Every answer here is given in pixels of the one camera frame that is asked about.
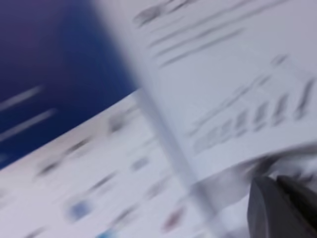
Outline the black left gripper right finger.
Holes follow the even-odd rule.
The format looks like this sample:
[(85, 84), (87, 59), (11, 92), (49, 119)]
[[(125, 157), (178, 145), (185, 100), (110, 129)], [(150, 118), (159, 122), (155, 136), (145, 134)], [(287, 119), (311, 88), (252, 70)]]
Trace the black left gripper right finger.
[(302, 183), (287, 177), (278, 176), (278, 186), (286, 195), (286, 199), (296, 218), (311, 237), (317, 237), (317, 194)]

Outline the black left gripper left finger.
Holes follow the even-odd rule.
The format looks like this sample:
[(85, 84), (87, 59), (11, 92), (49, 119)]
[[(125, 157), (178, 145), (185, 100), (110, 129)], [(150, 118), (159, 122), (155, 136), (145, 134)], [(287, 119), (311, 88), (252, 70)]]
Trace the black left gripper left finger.
[(302, 217), (273, 179), (251, 182), (247, 221), (252, 238), (303, 238)]

